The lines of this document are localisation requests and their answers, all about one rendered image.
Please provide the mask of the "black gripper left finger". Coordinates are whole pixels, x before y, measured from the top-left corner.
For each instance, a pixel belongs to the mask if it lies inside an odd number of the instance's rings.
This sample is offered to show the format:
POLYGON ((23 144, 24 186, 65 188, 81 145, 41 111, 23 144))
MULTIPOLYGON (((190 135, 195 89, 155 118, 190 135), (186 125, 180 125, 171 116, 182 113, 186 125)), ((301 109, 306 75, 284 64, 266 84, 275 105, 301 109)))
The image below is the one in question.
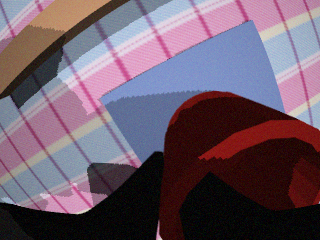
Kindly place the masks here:
POLYGON ((0 203, 0 240, 156 240, 164 172, 152 155, 112 194, 81 214, 0 203))

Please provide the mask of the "red cup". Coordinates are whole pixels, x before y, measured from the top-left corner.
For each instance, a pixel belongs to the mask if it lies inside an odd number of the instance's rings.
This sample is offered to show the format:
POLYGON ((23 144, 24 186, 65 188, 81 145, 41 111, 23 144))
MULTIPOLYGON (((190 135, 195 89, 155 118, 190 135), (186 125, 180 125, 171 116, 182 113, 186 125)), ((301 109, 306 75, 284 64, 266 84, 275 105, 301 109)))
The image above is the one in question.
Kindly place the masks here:
POLYGON ((231 92, 203 92, 180 105, 163 156, 162 240, 185 240, 178 211, 211 169, 270 210, 320 202, 320 130, 231 92))

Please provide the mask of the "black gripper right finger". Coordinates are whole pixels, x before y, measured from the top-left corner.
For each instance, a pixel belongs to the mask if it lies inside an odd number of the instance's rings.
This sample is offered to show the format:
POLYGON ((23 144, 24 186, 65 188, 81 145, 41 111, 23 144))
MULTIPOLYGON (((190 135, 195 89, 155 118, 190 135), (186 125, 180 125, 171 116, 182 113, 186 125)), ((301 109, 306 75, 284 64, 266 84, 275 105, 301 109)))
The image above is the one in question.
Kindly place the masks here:
POLYGON ((314 240, 320 204, 270 210, 212 172, 189 192, 179 210, 185 240, 314 240))

